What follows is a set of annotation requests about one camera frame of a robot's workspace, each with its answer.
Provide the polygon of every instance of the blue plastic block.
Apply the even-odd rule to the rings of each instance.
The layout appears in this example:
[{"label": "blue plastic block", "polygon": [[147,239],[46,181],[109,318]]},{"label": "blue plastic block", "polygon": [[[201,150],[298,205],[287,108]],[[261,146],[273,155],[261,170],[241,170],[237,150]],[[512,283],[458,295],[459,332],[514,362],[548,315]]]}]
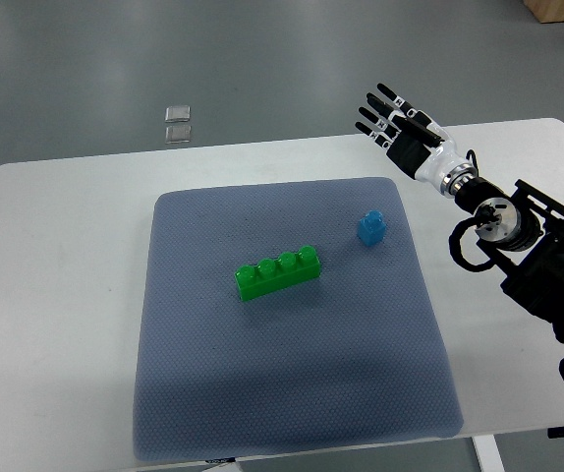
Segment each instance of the blue plastic block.
[{"label": "blue plastic block", "polygon": [[387,225],[382,220],[382,213],[373,209],[359,221],[357,235],[366,246],[373,246],[382,241]]}]

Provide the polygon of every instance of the lego stud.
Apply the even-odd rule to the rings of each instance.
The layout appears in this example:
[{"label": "lego stud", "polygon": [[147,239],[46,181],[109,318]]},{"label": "lego stud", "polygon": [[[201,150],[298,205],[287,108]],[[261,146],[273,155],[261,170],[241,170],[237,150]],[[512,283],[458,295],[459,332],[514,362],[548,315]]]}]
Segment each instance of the lego stud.
[{"label": "lego stud", "polygon": [[278,258],[278,263],[283,272],[290,272],[295,269],[298,263],[297,256],[291,252],[282,253]]},{"label": "lego stud", "polygon": [[240,285],[251,285],[255,282],[255,267],[243,265],[236,271],[236,280]]},{"label": "lego stud", "polygon": [[273,259],[263,259],[258,263],[257,270],[264,280],[273,278],[273,275],[275,275],[275,261]]},{"label": "lego stud", "polygon": [[317,259],[317,251],[313,246],[304,246],[298,252],[298,256],[300,257],[302,264],[308,265],[314,263],[314,261]]}]

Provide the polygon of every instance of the clear plastic piece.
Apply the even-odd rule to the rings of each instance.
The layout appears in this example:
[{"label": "clear plastic piece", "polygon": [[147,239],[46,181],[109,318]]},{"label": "clear plastic piece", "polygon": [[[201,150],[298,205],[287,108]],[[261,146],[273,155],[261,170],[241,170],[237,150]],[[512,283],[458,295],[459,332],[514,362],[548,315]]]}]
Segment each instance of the clear plastic piece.
[{"label": "clear plastic piece", "polygon": [[166,123],[189,121],[190,119],[191,107],[189,105],[173,105],[166,108]]},{"label": "clear plastic piece", "polygon": [[175,125],[166,127],[166,144],[187,143],[191,140],[191,125]]}]

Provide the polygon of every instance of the toy block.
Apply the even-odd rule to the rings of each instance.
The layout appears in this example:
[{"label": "toy block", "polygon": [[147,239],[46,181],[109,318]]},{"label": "toy block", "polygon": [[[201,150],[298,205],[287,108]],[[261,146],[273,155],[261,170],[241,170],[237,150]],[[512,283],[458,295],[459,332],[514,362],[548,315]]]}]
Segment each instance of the toy block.
[{"label": "toy block", "polygon": [[357,235],[366,246],[373,246],[382,241],[386,229],[382,213],[373,209],[359,221]]},{"label": "toy block", "polygon": [[313,246],[297,253],[285,252],[278,259],[263,259],[257,265],[243,265],[235,275],[241,300],[247,302],[267,293],[317,278],[321,263]]}]

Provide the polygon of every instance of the green lego brick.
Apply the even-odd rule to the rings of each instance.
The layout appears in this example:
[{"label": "green lego brick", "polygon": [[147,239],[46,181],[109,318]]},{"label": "green lego brick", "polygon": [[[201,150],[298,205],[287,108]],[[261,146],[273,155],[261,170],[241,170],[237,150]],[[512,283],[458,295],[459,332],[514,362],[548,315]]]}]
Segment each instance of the green lego brick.
[{"label": "green lego brick", "polygon": [[317,278],[321,263],[313,246],[297,253],[282,253],[275,261],[263,259],[257,265],[243,265],[234,274],[241,300],[247,302],[267,293]]}]

